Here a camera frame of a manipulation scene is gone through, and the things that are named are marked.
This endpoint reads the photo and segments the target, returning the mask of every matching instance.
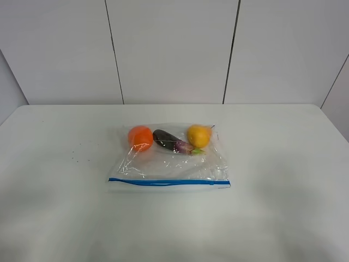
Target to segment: white table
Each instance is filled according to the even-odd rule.
[[[161,122],[216,123],[232,187],[109,190],[116,128]],[[349,144],[313,105],[22,106],[0,156],[1,262],[349,258]]]

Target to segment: tabletop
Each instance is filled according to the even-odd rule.
[[[232,187],[110,190],[115,130],[165,122],[215,123]],[[349,257],[349,144],[314,105],[22,106],[0,155],[3,262]]]

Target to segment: yellow fruit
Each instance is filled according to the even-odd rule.
[[[193,124],[188,128],[188,141],[195,147],[203,148],[208,145],[212,130],[210,127]]]

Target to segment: white wall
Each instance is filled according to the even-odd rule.
[[[107,0],[126,104],[221,104],[238,0]]]
[[[0,50],[0,124],[16,108],[27,104],[27,100]]]
[[[225,103],[321,106],[349,52],[348,0],[242,0]]]
[[[0,1],[0,48],[30,104],[122,104],[104,0]]]
[[[349,141],[349,60],[347,59],[322,107],[339,132]]]

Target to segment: small eggplant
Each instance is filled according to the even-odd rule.
[[[161,147],[171,150],[173,153],[188,155],[204,154],[205,151],[195,148],[191,144],[171,135],[170,133],[157,129],[153,132],[154,141]]]

